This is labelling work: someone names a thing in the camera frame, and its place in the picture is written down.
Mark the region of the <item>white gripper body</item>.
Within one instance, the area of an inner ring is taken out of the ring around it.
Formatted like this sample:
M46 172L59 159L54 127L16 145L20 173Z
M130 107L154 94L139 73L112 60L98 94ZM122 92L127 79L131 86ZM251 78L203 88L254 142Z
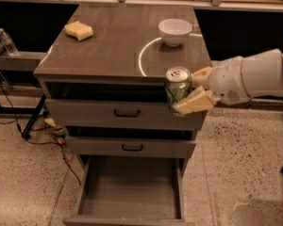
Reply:
M241 81L242 56L220 61L208 77L209 89L226 105L246 102L246 92Z

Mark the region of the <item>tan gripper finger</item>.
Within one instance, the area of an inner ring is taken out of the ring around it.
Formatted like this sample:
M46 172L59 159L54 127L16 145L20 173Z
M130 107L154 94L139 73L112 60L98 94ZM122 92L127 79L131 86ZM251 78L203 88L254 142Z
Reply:
M208 79L213 69L211 67L206 67L198 70L191 74L192 86L196 89L198 87L203 87L204 89L209 89Z
M175 103L173 109L180 114L186 115L212 109L219 101L220 98L212 90L206 90L200 86L186 98Z

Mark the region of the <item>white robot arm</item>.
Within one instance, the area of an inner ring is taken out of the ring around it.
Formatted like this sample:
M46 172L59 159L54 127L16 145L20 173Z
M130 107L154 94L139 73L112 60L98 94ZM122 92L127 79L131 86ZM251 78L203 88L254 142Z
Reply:
M262 96L283 97L283 52L235 56L191 75L194 90L173 105L179 114L206 111L218 102L238 105Z

